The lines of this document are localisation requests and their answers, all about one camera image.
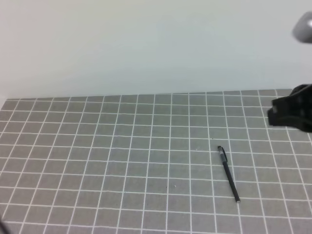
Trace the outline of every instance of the pen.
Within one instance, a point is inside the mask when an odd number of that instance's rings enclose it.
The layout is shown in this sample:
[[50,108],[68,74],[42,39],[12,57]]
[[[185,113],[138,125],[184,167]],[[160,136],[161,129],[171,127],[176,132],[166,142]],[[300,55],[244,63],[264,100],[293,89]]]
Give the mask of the pen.
[[219,153],[220,153],[220,156],[221,156],[221,160],[222,160],[222,164],[223,164],[226,176],[228,178],[228,181],[230,183],[230,187],[231,187],[233,195],[235,197],[235,201],[236,201],[236,203],[240,203],[240,199],[239,199],[239,196],[238,196],[238,193],[237,193],[236,187],[234,185],[234,182],[233,182],[233,179],[232,179],[232,176],[231,176],[231,172],[230,172],[230,169],[229,169],[229,166],[228,166],[228,158],[226,157],[224,148],[221,147],[221,146],[218,146],[218,150],[219,150]]

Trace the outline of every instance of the white wall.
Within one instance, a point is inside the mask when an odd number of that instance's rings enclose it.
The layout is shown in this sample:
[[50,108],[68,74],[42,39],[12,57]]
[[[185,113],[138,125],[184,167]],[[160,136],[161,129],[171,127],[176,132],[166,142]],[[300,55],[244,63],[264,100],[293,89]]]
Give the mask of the white wall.
[[0,95],[292,88],[311,0],[0,0]]

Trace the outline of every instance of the white grout line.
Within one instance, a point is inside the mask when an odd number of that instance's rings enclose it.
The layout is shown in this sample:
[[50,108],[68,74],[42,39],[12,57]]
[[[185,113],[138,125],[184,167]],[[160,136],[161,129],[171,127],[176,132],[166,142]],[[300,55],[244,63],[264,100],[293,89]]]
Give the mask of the white grout line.
[[[10,157],[9,159],[17,159],[17,160],[21,160],[21,161],[26,161],[27,159],[24,158],[16,158],[16,157]],[[40,159],[40,158],[30,158],[30,160],[36,160],[36,161],[67,161],[66,159]],[[86,160],[68,160],[69,162],[86,162]],[[89,160],[91,162],[107,162],[106,160]],[[125,163],[127,161],[109,161],[109,162],[120,162],[120,163]],[[141,164],[147,164],[147,162],[131,162],[130,163],[141,163]],[[166,162],[150,162],[150,164],[168,164]],[[175,163],[172,162],[171,164],[173,165],[189,165],[188,163]],[[213,166],[213,167],[223,167],[222,165],[218,165],[218,164],[196,164],[196,163],[191,163],[191,165],[194,166]],[[233,166],[234,168],[254,168],[253,166]],[[255,167],[255,168],[263,168],[263,169],[275,169],[275,167]],[[278,167],[278,169],[288,169],[288,170],[298,170],[298,168],[296,167]],[[310,171],[312,170],[312,168],[300,168],[301,170],[306,170],[306,171]],[[13,174],[19,174],[21,173],[21,171],[1,171],[0,172],[5,172],[5,173],[13,173]],[[61,175],[62,173],[52,173],[52,172],[24,172],[25,174],[47,174],[47,175]],[[77,175],[82,175],[82,173],[80,174],[75,174],[75,173],[64,173],[66,175],[73,175],[73,176],[77,176]],[[86,174],[86,176],[96,176],[98,174]]]
[[[209,117],[225,117],[225,116],[208,116]],[[244,118],[243,116],[232,116],[232,117],[238,117],[238,118]],[[253,119],[263,119],[263,117],[246,117],[246,118],[253,118]],[[10,121],[10,122],[14,122],[14,123],[24,123],[25,121]],[[30,123],[42,123],[42,122],[39,122],[39,121],[30,121]],[[60,122],[47,122],[46,123],[55,123],[55,124],[60,124]],[[66,122],[66,124],[78,124],[77,122]],[[82,124],[89,124],[89,125],[95,125],[96,123],[82,123]],[[99,125],[115,125],[113,123],[100,123]],[[125,124],[125,123],[117,123],[116,125],[124,125],[124,126],[133,126],[133,124]],[[138,124],[136,123],[135,124],[136,126],[150,126],[150,124]],[[168,127],[169,128],[169,125],[155,125],[157,127]],[[188,125],[172,125],[172,127],[189,127]],[[190,126],[191,128],[207,128],[207,127],[203,127],[203,126]],[[222,126],[210,126],[209,128],[227,128],[227,127],[222,127]],[[246,127],[228,127],[228,128],[237,128],[237,129],[246,129]],[[285,130],[286,128],[260,128],[260,127],[248,127],[249,129],[269,129],[269,130]]]
[[[48,114],[49,114],[49,110],[48,110],[48,112],[47,112],[47,115],[46,115],[45,118],[44,118],[44,121],[43,121],[43,123],[42,123],[42,125],[41,125],[41,127],[40,127],[39,132],[41,132],[41,130],[42,130],[43,126],[44,126],[45,120],[46,120],[46,118],[47,118],[47,116],[48,116]],[[37,137],[36,137],[36,140],[35,140],[35,142],[34,142],[34,145],[35,145],[35,143],[36,143],[38,137],[39,137],[39,134],[38,134]],[[29,159],[29,157],[30,157],[30,155],[31,155],[31,153],[32,153],[32,151],[33,151],[33,149],[34,149],[34,145],[32,146],[32,148],[31,148],[31,150],[30,150],[30,152],[29,152],[29,156],[28,156],[28,158],[27,158],[27,160],[26,160],[26,162],[25,162],[25,166],[26,166],[26,164],[27,164],[27,161],[28,161],[28,159]],[[44,169],[45,169],[47,163],[48,163],[48,160],[46,160],[45,163],[44,163],[44,166],[43,166],[43,169],[42,169],[42,171],[41,171],[41,173],[40,173],[40,176],[39,176],[39,179],[38,179],[36,188],[35,188],[35,190],[34,190],[34,194],[33,194],[32,198],[31,198],[30,203],[29,203],[29,207],[28,207],[28,209],[27,209],[27,211],[26,211],[26,215],[25,215],[25,217],[24,217],[24,220],[23,220],[23,223],[22,223],[22,225],[21,225],[21,228],[20,228],[20,231],[19,231],[19,232],[22,231],[23,226],[24,226],[24,224],[25,224],[25,222],[26,222],[26,219],[27,219],[27,216],[28,216],[30,207],[31,207],[31,205],[32,205],[32,203],[33,203],[33,200],[34,200],[34,197],[35,197],[37,188],[38,188],[38,186],[39,186],[39,184],[40,184],[40,181],[41,181],[41,178],[42,178],[42,175],[43,175],[43,172],[44,172]]]
[[[70,156],[70,154],[71,154],[71,151],[72,151],[72,149],[73,149],[73,145],[74,145],[74,143],[75,143],[75,139],[76,139],[76,136],[77,136],[77,133],[78,133],[78,129],[79,129],[79,126],[80,126],[82,117],[83,117],[83,112],[82,112],[82,115],[81,115],[81,117],[80,117],[80,121],[79,121],[79,123],[78,123],[78,127],[77,127],[77,130],[76,130],[76,135],[74,136],[72,146],[70,147],[70,151],[69,151],[69,153],[68,153],[68,158],[69,158],[69,156]],[[52,210],[53,210],[53,207],[54,207],[54,204],[55,204],[57,195],[58,195],[58,191],[59,191],[59,188],[60,188],[60,185],[61,185],[61,183],[62,183],[62,179],[63,179],[64,173],[65,173],[65,170],[66,170],[66,166],[67,166],[67,163],[68,163],[68,158],[67,158],[67,160],[66,160],[66,162],[65,162],[64,169],[63,169],[63,173],[62,173],[61,176],[60,176],[60,180],[59,180],[59,183],[58,183],[57,191],[56,191],[56,194],[55,194],[54,199],[53,199],[53,202],[52,202],[52,206],[51,206],[51,209],[50,209],[48,218],[47,218],[46,225],[45,225],[44,230],[43,230],[43,234],[45,234],[47,225],[48,225],[48,223],[49,223],[49,219],[50,219],[50,216],[51,216],[51,213],[52,213]]]
[[[170,113],[172,113],[172,94],[170,95]],[[169,206],[169,173],[170,173],[170,157],[171,157],[171,122],[172,116],[170,116],[169,126],[169,151],[168,151],[168,171],[167,171],[167,194],[166,194],[166,234],[168,233],[168,206]]]
[[[190,95],[188,95],[189,113],[190,113]],[[192,233],[192,175],[191,175],[191,129],[190,129],[190,115],[189,115],[189,186],[190,186],[190,232]]]
[[249,147],[250,147],[250,150],[251,150],[251,155],[252,155],[252,160],[253,160],[253,169],[254,169],[254,175],[255,175],[255,179],[256,179],[256,183],[257,183],[257,187],[258,187],[258,193],[259,193],[259,197],[260,197],[260,204],[261,204],[261,211],[262,211],[262,216],[263,216],[263,222],[264,222],[264,227],[265,227],[265,231],[266,231],[266,234],[269,233],[268,231],[268,226],[267,226],[267,221],[265,219],[265,214],[264,214],[264,208],[263,208],[263,202],[262,202],[262,197],[261,197],[261,191],[260,191],[260,186],[259,186],[259,181],[258,181],[258,175],[257,175],[257,171],[256,171],[256,166],[255,166],[255,163],[254,163],[254,154],[253,154],[253,149],[252,149],[252,145],[251,145],[251,142],[250,142],[250,137],[249,137],[249,131],[247,129],[247,137],[248,137],[248,142],[249,142]]
[[[11,224],[20,224],[20,222],[16,222],[16,221],[9,221],[8,223]],[[38,226],[42,226],[44,224],[42,223],[27,223],[29,225],[38,225]],[[49,224],[49,226],[60,226],[60,227],[67,227],[68,225],[64,225],[64,224]],[[84,226],[84,225],[73,225],[72,227],[80,227],[80,228],[92,228],[92,226]],[[105,228],[105,229],[115,229],[115,227],[109,227],[109,226],[95,226],[95,228]],[[119,228],[122,230],[133,230],[133,231],[140,231],[139,228]],[[151,231],[153,233],[163,233],[165,230],[162,229],[143,229],[144,231]],[[177,234],[190,234],[189,231],[176,231],[176,230],[170,230],[171,233],[177,233]],[[216,233],[207,233],[207,232],[192,232],[193,234],[216,234]]]
[[[286,128],[286,131],[287,131],[287,136],[288,136],[288,138],[291,139],[291,138],[290,138],[290,135],[289,135],[288,128]],[[308,195],[306,186],[304,185],[303,177],[302,177],[302,174],[301,174],[301,168],[299,167],[298,160],[297,160],[297,155],[296,155],[296,153],[295,153],[295,151],[294,151],[294,149],[293,149],[293,143],[292,143],[292,141],[291,141],[291,148],[292,148],[292,153],[293,153],[293,155],[294,155],[294,159],[295,159],[295,162],[296,162],[296,165],[297,165],[297,169],[298,169],[298,172],[299,172],[299,175],[300,175],[300,180],[301,180],[301,182],[302,182],[302,184],[303,184],[303,189],[304,189],[305,195],[306,195],[306,197],[307,197],[307,200],[309,200],[309,195]],[[308,205],[309,205],[309,208],[310,208],[310,213],[311,213],[311,215],[312,215],[312,206],[311,206],[311,203],[308,202]]]
[[152,124],[151,124],[151,135],[150,135],[150,145],[148,150],[148,158],[147,158],[147,169],[146,169],[146,179],[145,179],[145,188],[144,188],[144,200],[143,200],[143,212],[142,212],[142,221],[141,221],[141,234],[143,231],[143,223],[144,223],[144,213],[145,213],[145,200],[146,200],[146,190],[147,190],[147,180],[148,180],[148,169],[150,164],[150,156],[151,156],[151,145],[152,145],[152,132],[153,132],[153,123],[154,123],[154,110],[155,110],[155,98],[154,95],[154,102],[153,102],[153,115],[152,115]]
[[[17,102],[17,104],[16,104],[14,110],[17,108],[19,102],[20,102],[20,101]],[[4,129],[7,127],[8,123],[11,121],[11,118],[12,118],[12,116],[13,116],[13,113],[11,114],[9,120],[6,122]],[[17,143],[18,139],[19,139],[19,138],[16,139],[14,145],[12,146],[12,149],[11,149],[11,151],[10,151],[10,153],[9,153],[9,156],[6,157],[6,161],[5,161],[4,165],[3,165],[3,170],[4,170],[4,168],[5,168],[6,164],[7,164],[7,162],[8,162],[8,160],[9,160],[10,156],[11,156],[11,153],[12,153],[12,151],[13,151],[13,149],[14,149],[14,146],[15,146],[15,144]]]
[[[35,188],[19,188],[19,189],[26,189],[26,190],[35,190]],[[56,189],[41,189],[40,190],[47,190],[47,191],[56,191]],[[59,189],[59,191],[73,191],[73,192],[78,192],[78,190],[71,190],[71,189]],[[99,192],[99,190],[81,190],[84,192]],[[111,191],[111,190],[103,190],[103,192],[112,192],[116,194],[121,194],[122,191]],[[143,195],[144,192],[127,192],[128,194],[139,194]],[[151,195],[166,195],[167,193],[146,193],[146,194],[151,194]],[[212,195],[188,195],[188,194],[170,194],[174,196],[197,196],[197,197],[213,197]],[[220,195],[215,195],[214,197],[220,197],[220,198],[233,198],[233,196],[220,196]],[[249,200],[272,200],[272,201],[284,201],[282,198],[259,198],[259,197],[240,197],[242,199],[249,199]],[[307,201],[306,199],[285,199],[286,201]],[[8,202],[0,202],[1,205],[16,205],[16,206],[29,206],[30,204],[23,204],[23,203],[8,203]],[[52,205],[39,205],[39,204],[34,204],[33,206],[40,206],[40,207],[51,207]],[[66,207],[66,208],[73,208],[74,206],[64,206],[64,205],[54,205],[53,207]],[[97,209],[97,207],[80,207],[76,206],[76,208],[88,208],[88,209]],[[109,210],[119,210],[119,208],[110,208],[110,207],[103,207],[102,209],[109,209]]]
[[[208,113],[208,103],[207,103],[207,98],[206,98],[206,111]],[[212,192],[213,192],[213,204],[214,204],[214,230],[217,233],[218,232],[218,227],[217,227],[217,222],[216,222],[216,210],[215,210],[215,189],[214,189],[214,177],[213,177],[213,165],[212,165],[212,157],[211,157],[211,145],[210,145],[210,132],[209,132],[209,120],[208,120],[208,115],[207,115],[207,132],[208,132],[208,144],[209,144],[209,160],[210,160],[210,177],[211,177],[211,185],[212,185]]]
[[[223,92],[223,102],[224,102],[224,105],[225,105],[224,92]],[[226,127],[228,127],[228,120],[227,120],[227,118],[225,118],[225,123],[226,123]],[[234,184],[236,186],[235,173],[234,173],[234,168],[232,166],[233,165],[233,158],[232,158],[232,151],[231,151],[229,128],[227,128],[227,133],[228,133],[228,137],[229,137],[228,143],[229,143],[229,152],[230,152],[230,157],[231,157],[231,171],[232,171],[232,174],[233,174],[233,181],[234,181]],[[243,228],[242,228],[242,220],[241,220],[241,217],[240,217],[239,203],[237,203],[236,206],[237,206],[237,211],[238,211],[238,220],[239,220],[240,233],[242,234],[243,233]]]
[[[23,127],[22,127],[22,130],[24,129],[24,127],[25,127],[25,125],[26,125],[26,123],[27,123],[27,121],[28,121],[28,119],[29,119],[29,117],[30,117],[30,113],[31,113],[31,112],[29,112],[29,114],[28,114],[28,116],[27,116],[27,120],[25,121],[25,123],[24,123],[24,125],[23,125]],[[11,150],[11,152],[10,152],[10,155],[11,155],[11,153],[13,152],[13,149],[14,149],[14,147],[16,146],[16,144],[17,144],[17,142],[18,142],[20,136],[21,136],[21,134],[19,133],[19,136],[17,137],[14,146],[12,147],[12,150]],[[29,153],[29,155],[28,155],[28,157],[27,157],[27,159],[26,159],[26,161],[25,161],[25,163],[24,163],[24,165],[23,165],[22,171],[19,173],[19,178],[18,178],[18,180],[17,180],[17,182],[16,182],[16,184],[15,184],[15,187],[14,187],[14,189],[13,189],[13,191],[12,191],[12,194],[11,194],[11,196],[10,196],[8,205],[6,206],[6,208],[5,208],[4,212],[3,212],[3,217],[5,217],[5,214],[6,214],[7,210],[8,210],[9,203],[11,202],[11,200],[12,200],[12,198],[13,198],[13,195],[14,195],[14,193],[15,193],[15,190],[16,190],[16,188],[17,188],[19,182],[20,182],[20,178],[21,178],[21,176],[23,175],[23,172],[24,172],[24,169],[25,169],[25,167],[26,167],[27,160],[29,159],[30,154],[31,154],[31,151],[30,151],[30,153]]]
[[[62,174],[54,174],[54,173],[44,173],[45,175],[62,175]],[[82,176],[82,174],[64,174],[67,176]],[[86,176],[99,176],[98,174],[85,174]],[[125,177],[122,175],[108,175],[110,177]],[[126,176],[128,178],[147,178],[145,176]],[[152,179],[166,179],[167,177],[152,177],[149,176],[148,178],[152,178]],[[180,179],[180,180],[189,180],[189,178],[179,178],[179,177],[171,177],[170,179]],[[201,180],[201,181],[212,181],[211,179],[193,179],[191,178],[191,180]],[[214,179],[214,181],[228,181],[228,180],[222,180],[222,179]],[[244,181],[244,180],[236,180],[236,182],[239,183],[257,183],[256,181]],[[286,183],[286,182],[259,182],[259,184],[303,184],[303,183]],[[14,187],[9,187],[9,186],[0,186],[0,188],[14,188]],[[28,187],[16,187],[19,189],[33,189],[33,188],[28,188]],[[78,191],[78,189],[58,189],[58,190],[68,190],[68,191]]]
[[[28,146],[28,147],[32,147],[32,145],[18,145],[18,146]],[[39,147],[51,147],[50,145],[35,145],[35,146],[39,146]],[[58,148],[70,148],[70,146],[57,146]],[[86,149],[90,149],[91,147],[87,147],[87,146],[75,146],[75,148],[86,148]],[[92,147],[93,149],[110,149],[109,147]],[[114,147],[114,149],[124,149],[124,150],[129,150],[129,148],[120,148],[120,147]],[[147,151],[148,149],[138,149],[138,148],[133,148],[130,150],[144,150]],[[169,151],[169,149],[152,149],[152,150],[157,150],[157,151]],[[176,151],[176,152],[185,152],[188,150],[172,150],[172,151]],[[217,151],[205,151],[205,150],[191,150],[191,152],[213,152],[216,153]],[[251,152],[232,152],[232,154],[251,154]],[[255,155],[272,155],[272,153],[254,153]],[[293,154],[285,154],[285,153],[278,153],[275,155],[292,155]],[[312,156],[312,154],[299,154],[302,156]],[[18,159],[25,159],[25,158],[20,158],[20,157],[10,157],[10,158],[18,158]],[[32,158],[32,159],[37,159],[37,160],[45,160],[44,158]]]
[[[103,107],[103,102],[104,102],[104,97],[103,97],[103,100],[102,100],[102,103],[101,103],[101,109],[102,109],[102,107]],[[97,119],[97,126],[96,126],[96,129],[95,129],[95,133],[97,132],[97,129],[98,129],[99,120],[100,120],[100,115],[98,116],[98,119]],[[77,135],[78,130],[79,130],[80,122],[79,122],[78,127],[77,127],[76,135]],[[91,146],[92,146],[93,143],[94,143],[95,136],[96,136],[96,135],[94,134],[94,136],[93,136],[93,138],[92,138]],[[79,199],[79,195],[80,195],[80,192],[81,192],[81,187],[82,187],[83,179],[84,179],[84,176],[86,175],[86,170],[87,170],[87,166],[88,166],[90,154],[91,154],[91,149],[89,150],[89,154],[88,154],[88,157],[87,157],[87,160],[86,160],[86,164],[85,164],[85,167],[84,167],[84,171],[83,171],[83,174],[82,174],[81,182],[80,182],[80,185],[79,185],[79,190],[78,190],[78,193],[77,193],[77,196],[76,196],[76,200],[75,200],[74,209],[73,209],[72,216],[71,216],[71,219],[70,219],[70,222],[69,222],[69,228],[67,229],[67,234],[69,234],[70,227],[72,226],[72,222],[73,222],[73,219],[74,219],[75,210],[76,210],[77,203],[78,203],[78,199]]]
[[[260,101],[260,104],[261,104],[261,99],[260,99],[260,93],[259,93],[259,91],[258,91],[258,98],[259,98],[259,101]],[[282,183],[281,183],[281,178],[280,178],[280,176],[279,176],[279,171],[278,171],[277,163],[276,163],[276,160],[275,160],[275,155],[274,155],[272,143],[271,143],[271,141],[270,141],[270,135],[269,135],[269,130],[268,130],[268,129],[267,129],[267,135],[268,135],[268,138],[269,138],[269,143],[270,143],[271,152],[272,152],[272,154],[273,154],[273,160],[274,160],[274,164],[275,164],[275,167],[276,167],[276,173],[277,173],[277,177],[278,177],[279,186],[280,186],[280,189],[281,189],[281,192],[282,192],[282,195],[283,195],[283,199],[284,199],[284,205],[285,205],[285,209],[286,209],[286,213],[287,213],[287,217],[288,217],[289,226],[290,226],[290,229],[291,229],[292,234],[294,234],[294,233],[293,233],[292,223],[291,223],[290,216],[289,216],[289,212],[288,212],[288,208],[287,208],[287,204],[286,204],[286,200],[285,200],[285,194],[284,194],[283,186],[282,186]]]
[[[133,124],[136,122],[137,102],[138,102],[138,95],[136,97],[136,104],[135,104],[136,105],[136,110],[135,110],[135,116],[134,116],[134,119],[133,119]],[[131,139],[130,139],[130,146],[129,146],[129,148],[131,148],[131,145],[132,145],[134,129],[135,129],[135,127],[133,126],[132,127],[132,132],[131,132]],[[118,233],[119,222],[120,222],[120,215],[121,215],[122,204],[123,204],[123,196],[125,194],[125,186],[126,186],[126,179],[127,179],[127,173],[128,173],[129,158],[130,158],[130,150],[128,152],[127,165],[126,165],[126,171],[125,171],[125,179],[123,181],[123,186],[122,186],[122,193],[121,193],[121,200],[120,200],[120,206],[119,206],[118,220],[117,220],[117,225],[116,225],[116,234]]]
[[[113,136],[112,136],[112,140],[111,140],[111,146],[110,146],[110,148],[109,148],[109,153],[108,153],[107,162],[109,161],[109,158],[110,158],[110,156],[111,156],[111,150],[112,150],[112,145],[113,145],[113,140],[114,140],[114,135],[115,135],[115,130],[116,130],[116,124],[117,124],[118,114],[119,114],[119,109],[120,109],[120,102],[121,102],[121,96],[119,97],[117,116],[116,116],[116,121],[115,121],[115,125],[114,125]],[[105,172],[104,172],[104,176],[103,176],[101,192],[100,192],[100,194],[99,194],[99,198],[98,198],[98,202],[97,202],[97,211],[96,211],[96,215],[95,215],[94,222],[93,222],[93,228],[92,228],[92,232],[91,232],[92,234],[93,234],[93,232],[94,232],[94,227],[95,227],[95,224],[96,224],[96,222],[97,222],[99,204],[100,204],[101,197],[102,197],[102,194],[103,194],[103,187],[104,187],[104,181],[105,181],[105,178],[106,178],[107,166],[108,166],[108,163],[106,164],[106,167],[105,167]]]

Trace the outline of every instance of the grid pattern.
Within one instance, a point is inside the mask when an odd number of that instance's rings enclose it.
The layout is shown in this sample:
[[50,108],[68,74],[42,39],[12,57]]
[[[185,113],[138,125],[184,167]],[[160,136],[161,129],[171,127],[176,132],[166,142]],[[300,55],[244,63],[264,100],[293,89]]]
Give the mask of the grid pattern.
[[310,233],[311,136],[265,116],[289,92],[7,100],[0,213],[14,234]]

